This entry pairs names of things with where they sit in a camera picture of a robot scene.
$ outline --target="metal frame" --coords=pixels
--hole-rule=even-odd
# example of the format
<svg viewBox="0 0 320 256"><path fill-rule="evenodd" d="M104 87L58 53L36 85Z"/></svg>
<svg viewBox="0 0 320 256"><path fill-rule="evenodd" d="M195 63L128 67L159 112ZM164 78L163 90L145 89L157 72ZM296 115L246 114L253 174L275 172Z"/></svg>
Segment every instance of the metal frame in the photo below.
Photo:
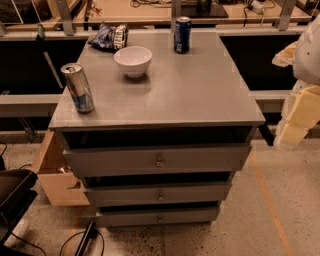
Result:
<svg viewBox="0 0 320 256"><path fill-rule="evenodd" d="M62 19L63 31L67 36L73 36L75 28L72 23L68 3L66 0L56 0L58 11Z"/></svg>

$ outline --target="black chair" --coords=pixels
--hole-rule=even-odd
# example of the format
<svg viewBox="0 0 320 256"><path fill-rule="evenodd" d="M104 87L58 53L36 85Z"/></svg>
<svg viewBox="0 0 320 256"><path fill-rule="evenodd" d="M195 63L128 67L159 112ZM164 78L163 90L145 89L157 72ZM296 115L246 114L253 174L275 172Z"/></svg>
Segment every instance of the black chair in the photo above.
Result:
<svg viewBox="0 0 320 256"><path fill-rule="evenodd" d="M0 255L27 255L4 246L37 192L31 190L37 175L27 169L0 172Z"/></svg>

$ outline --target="soda can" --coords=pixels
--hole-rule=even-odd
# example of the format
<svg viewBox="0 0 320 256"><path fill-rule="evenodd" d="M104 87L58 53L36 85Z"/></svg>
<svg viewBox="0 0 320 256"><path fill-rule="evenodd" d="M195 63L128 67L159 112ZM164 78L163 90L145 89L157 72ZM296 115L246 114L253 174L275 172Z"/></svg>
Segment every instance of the soda can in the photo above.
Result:
<svg viewBox="0 0 320 256"><path fill-rule="evenodd" d="M191 19L179 17L174 30L174 50L177 53L186 53L190 49Z"/></svg>
<svg viewBox="0 0 320 256"><path fill-rule="evenodd" d="M94 109L93 98L87 77L81 65L69 63L61 68L73 103L79 113L89 113Z"/></svg>

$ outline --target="white robot part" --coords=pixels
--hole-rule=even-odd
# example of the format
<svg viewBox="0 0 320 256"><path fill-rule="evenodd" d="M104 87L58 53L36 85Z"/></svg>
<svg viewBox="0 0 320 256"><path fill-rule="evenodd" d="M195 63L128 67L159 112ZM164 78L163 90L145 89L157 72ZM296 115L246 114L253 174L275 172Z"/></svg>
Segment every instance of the white robot part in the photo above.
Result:
<svg viewBox="0 0 320 256"><path fill-rule="evenodd" d="M306 83L320 85L320 15L300 36L293 62L293 73Z"/></svg>

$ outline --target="speckled floor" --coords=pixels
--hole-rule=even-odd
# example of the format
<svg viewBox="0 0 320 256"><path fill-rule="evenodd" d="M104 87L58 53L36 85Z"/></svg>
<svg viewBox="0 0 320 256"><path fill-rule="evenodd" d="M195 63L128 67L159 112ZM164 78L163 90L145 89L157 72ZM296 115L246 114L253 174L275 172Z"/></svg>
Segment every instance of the speckled floor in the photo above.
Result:
<svg viewBox="0 0 320 256"><path fill-rule="evenodd" d="M1 133L8 143L4 154L7 169L30 164L43 134L28 143L24 133ZM254 140L245 167L238 172L211 225L192 224L121 228L99 228L104 237L105 256L194 256L194 255L319 255L320 140L308 139L291 151L277 151L263 140ZM92 207L52 207L37 183L39 195L25 219L25 239L59 255L63 243L83 231L77 216L94 214ZM81 235L71 240L63 255L74 255ZM16 249L43 255L18 243ZM101 255L98 236L85 255Z"/></svg>

